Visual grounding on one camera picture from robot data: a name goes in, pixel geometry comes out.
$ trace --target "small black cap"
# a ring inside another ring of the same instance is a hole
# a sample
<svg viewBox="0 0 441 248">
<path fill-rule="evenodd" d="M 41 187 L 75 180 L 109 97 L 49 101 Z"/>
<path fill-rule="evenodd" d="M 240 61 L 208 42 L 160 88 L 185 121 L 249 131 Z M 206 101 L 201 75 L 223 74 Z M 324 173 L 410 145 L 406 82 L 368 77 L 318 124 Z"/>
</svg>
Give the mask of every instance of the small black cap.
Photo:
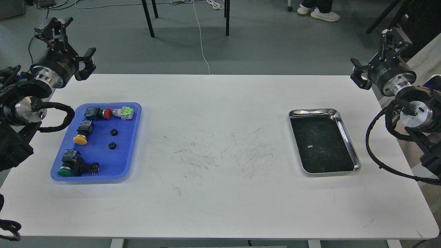
<svg viewBox="0 0 441 248">
<path fill-rule="evenodd" d="M 115 148 L 116 148 L 116 144 L 115 144 L 115 142 L 110 142 L 110 143 L 109 143 L 109 148 L 110 148 L 111 150 L 115 149 Z"/>
<path fill-rule="evenodd" d="M 118 134 L 118 130 L 116 130 L 116 129 L 112 129 L 112 130 L 110 130 L 110 134 L 111 134 L 112 136 L 116 136 L 116 135 Z"/>
</svg>

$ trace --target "stainless steel tray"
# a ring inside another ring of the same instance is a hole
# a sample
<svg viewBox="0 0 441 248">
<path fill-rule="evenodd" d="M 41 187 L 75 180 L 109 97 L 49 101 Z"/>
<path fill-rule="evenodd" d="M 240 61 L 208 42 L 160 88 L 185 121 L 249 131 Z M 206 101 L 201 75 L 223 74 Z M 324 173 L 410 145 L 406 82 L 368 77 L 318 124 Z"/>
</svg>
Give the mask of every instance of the stainless steel tray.
<svg viewBox="0 0 441 248">
<path fill-rule="evenodd" d="M 337 110 L 292 110 L 289 118 L 307 173 L 342 174 L 360 169 L 360 160 Z"/>
</svg>

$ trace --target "white cable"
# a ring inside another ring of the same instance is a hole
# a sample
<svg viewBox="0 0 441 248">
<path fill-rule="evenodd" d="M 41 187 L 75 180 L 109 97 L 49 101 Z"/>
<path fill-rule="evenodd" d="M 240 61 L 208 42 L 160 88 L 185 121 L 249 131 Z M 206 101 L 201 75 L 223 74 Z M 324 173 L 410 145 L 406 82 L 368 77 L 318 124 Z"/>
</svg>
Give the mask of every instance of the white cable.
<svg viewBox="0 0 441 248">
<path fill-rule="evenodd" d="M 178 5 L 178 4 L 191 4 L 193 3 L 193 0 L 171 0 L 171 5 Z"/>
<path fill-rule="evenodd" d="M 204 58 L 205 63 L 207 63 L 207 66 L 208 66 L 208 75 L 210 75 L 210 65 L 208 64 L 208 62 L 207 62 L 207 60 L 205 59 L 205 56 L 204 56 L 204 49 L 202 48 L 202 31 L 201 31 L 201 25 L 199 24 L 198 14 L 196 14 L 196 7 L 194 6 L 194 2 L 193 2 L 193 9 L 194 9 L 194 15 L 196 16 L 196 21 L 198 22 L 198 26 L 199 26 L 199 36 L 201 37 L 201 52 L 202 52 L 202 57 Z"/>
<path fill-rule="evenodd" d="M 224 6 L 214 0 L 207 0 L 207 3 L 213 7 L 214 10 L 224 9 Z"/>
</svg>

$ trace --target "person's foot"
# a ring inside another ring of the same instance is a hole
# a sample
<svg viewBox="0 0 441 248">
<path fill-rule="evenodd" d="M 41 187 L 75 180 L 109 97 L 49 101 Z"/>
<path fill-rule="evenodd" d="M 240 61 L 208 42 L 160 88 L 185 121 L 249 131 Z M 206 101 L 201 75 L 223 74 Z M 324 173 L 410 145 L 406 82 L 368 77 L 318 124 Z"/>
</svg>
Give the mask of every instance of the person's foot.
<svg viewBox="0 0 441 248">
<path fill-rule="evenodd" d="M 318 8 L 315 8 L 314 12 L 311 13 L 311 17 L 314 19 L 324 20 L 327 22 L 336 22 L 340 20 L 340 16 L 334 12 L 321 13 Z"/>
<path fill-rule="evenodd" d="M 300 15 L 306 15 L 309 12 L 313 12 L 314 8 L 306 8 L 303 5 L 300 5 L 300 8 L 297 9 L 297 13 L 299 13 Z"/>
</svg>

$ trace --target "black chair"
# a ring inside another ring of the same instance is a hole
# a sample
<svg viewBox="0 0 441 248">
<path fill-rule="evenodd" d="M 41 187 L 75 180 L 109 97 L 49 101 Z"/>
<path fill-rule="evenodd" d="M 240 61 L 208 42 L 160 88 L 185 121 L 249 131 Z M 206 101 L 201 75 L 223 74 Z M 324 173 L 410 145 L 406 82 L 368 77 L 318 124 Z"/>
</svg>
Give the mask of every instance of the black chair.
<svg viewBox="0 0 441 248">
<path fill-rule="evenodd" d="M 147 25 L 149 26 L 150 36 L 155 37 L 155 33 L 153 32 L 152 20 L 150 19 L 146 0 L 141 0 L 141 1 L 142 1 L 142 7 L 144 8 L 144 14 L 146 15 Z M 157 19 L 158 9 L 156 8 L 156 0 L 152 0 L 152 5 L 153 5 L 153 12 L 155 14 L 155 18 Z M 225 0 L 224 17 L 227 19 L 225 35 L 229 36 L 230 35 L 230 0 Z"/>
</svg>

